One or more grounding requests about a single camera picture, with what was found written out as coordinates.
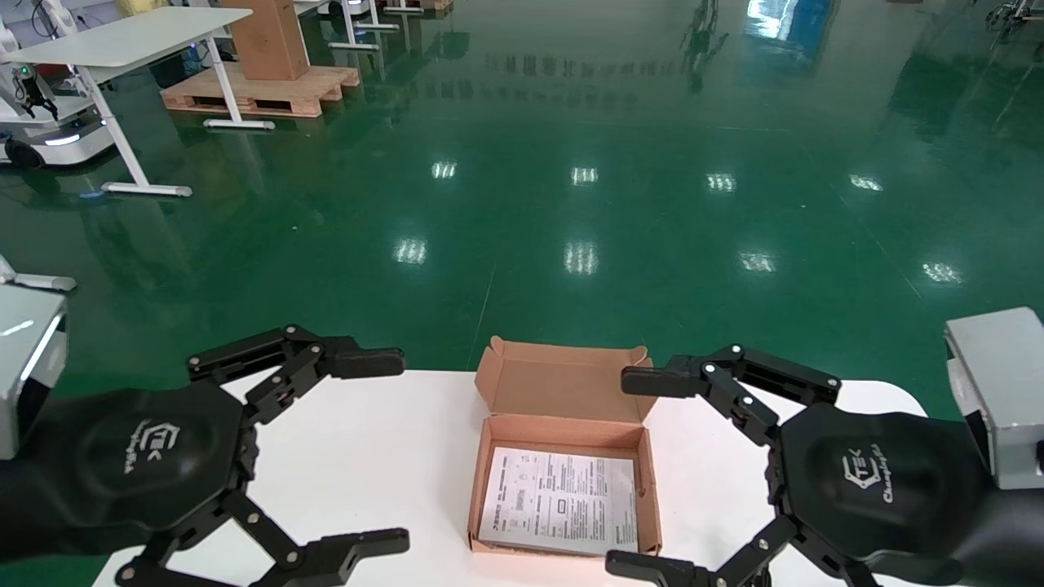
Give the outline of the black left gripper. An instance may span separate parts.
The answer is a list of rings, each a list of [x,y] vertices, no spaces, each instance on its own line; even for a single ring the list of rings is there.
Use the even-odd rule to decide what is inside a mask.
[[[245,405],[216,384],[49,401],[2,462],[2,561],[145,544],[116,585],[219,586],[167,563],[234,520],[272,558],[256,586],[345,586],[363,558],[409,549],[405,529],[296,544],[246,495],[258,454]]]

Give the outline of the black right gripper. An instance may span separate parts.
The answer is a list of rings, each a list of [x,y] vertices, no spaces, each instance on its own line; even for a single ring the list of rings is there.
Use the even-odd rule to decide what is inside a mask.
[[[1042,490],[997,486],[958,422],[799,410],[769,450],[769,501],[835,579],[857,564],[916,585],[1043,583]]]

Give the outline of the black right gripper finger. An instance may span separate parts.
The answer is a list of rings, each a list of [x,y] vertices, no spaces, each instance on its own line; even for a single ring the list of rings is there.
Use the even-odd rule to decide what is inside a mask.
[[[734,345],[710,355],[675,355],[664,367],[626,367],[630,396],[702,398],[757,446],[778,445],[781,421],[753,389],[802,406],[833,405],[840,380],[805,365]]]
[[[780,514],[717,569],[681,558],[611,550],[606,571],[656,586],[775,586],[769,566],[788,544],[847,586],[877,584],[867,561],[880,549],[880,521],[852,514]]]

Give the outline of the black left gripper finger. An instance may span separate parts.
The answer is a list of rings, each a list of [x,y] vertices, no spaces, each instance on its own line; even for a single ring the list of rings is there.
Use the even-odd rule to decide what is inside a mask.
[[[288,324],[226,343],[187,361],[191,382],[237,382],[268,369],[272,375],[247,391],[245,420],[250,425],[271,423],[325,377],[399,376],[405,371],[405,353],[400,348],[363,349],[355,338],[318,337],[298,324]]]

